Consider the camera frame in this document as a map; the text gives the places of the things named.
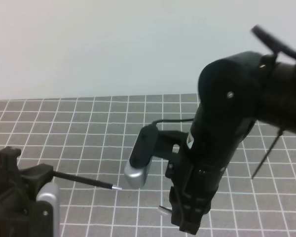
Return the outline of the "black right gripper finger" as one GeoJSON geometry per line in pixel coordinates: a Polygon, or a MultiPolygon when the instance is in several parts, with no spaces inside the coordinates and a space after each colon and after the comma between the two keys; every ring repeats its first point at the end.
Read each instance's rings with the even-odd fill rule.
{"type": "Polygon", "coordinates": [[[189,196],[179,192],[179,230],[192,235],[197,234],[203,215],[211,208],[212,192],[189,196]]]}
{"type": "Polygon", "coordinates": [[[172,207],[171,223],[181,229],[184,222],[184,196],[174,186],[170,188],[169,202],[172,207]]]}

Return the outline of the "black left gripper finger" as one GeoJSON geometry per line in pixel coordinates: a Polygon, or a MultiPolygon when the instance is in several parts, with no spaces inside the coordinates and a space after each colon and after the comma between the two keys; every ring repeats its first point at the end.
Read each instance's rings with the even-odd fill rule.
{"type": "Polygon", "coordinates": [[[53,166],[42,163],[30,168],[21,169],[20,174],[29,199],[36,200],[36,196],[41,188],[52,181],[53,166]]]}
{"type": "Polygon", "coordinates": [[[20,175],[17,158],[21,155],[19,148],[5,147],[0,150],[0,178],[12,178],[20,175]]]}

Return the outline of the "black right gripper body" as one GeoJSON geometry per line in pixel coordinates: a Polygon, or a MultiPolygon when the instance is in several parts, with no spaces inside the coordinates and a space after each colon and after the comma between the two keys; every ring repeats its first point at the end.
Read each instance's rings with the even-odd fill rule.
{"type": "Polygon", "coordinates": [[[243,52],[208,64],[198,80],[200,105],[189,132],[161,131],[158,154],[173,168],[172,197],[211,198],[224,168],[255,123],[261,55],[243,52]]]}

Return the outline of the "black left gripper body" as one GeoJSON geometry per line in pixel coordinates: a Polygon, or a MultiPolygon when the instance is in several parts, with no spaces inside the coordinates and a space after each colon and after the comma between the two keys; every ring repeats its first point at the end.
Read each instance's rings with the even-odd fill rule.
{"type": "Polygon", "coordinates": [[[21,174],[0,178],[0,237],[38,237],[38,204],[30,200],[21,174]]]}

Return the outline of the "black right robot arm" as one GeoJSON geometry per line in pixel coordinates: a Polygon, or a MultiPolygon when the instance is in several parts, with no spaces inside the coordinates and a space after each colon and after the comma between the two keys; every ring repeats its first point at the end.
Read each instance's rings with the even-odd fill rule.
{"type": "Polygon", "coordinates": [[[171,222],[196,234],[238,145],[256,121],[296,133],[296,66],[243,52],[208,64],[198,81],[200,105],[178,164],[168,175],[171,222]]]}

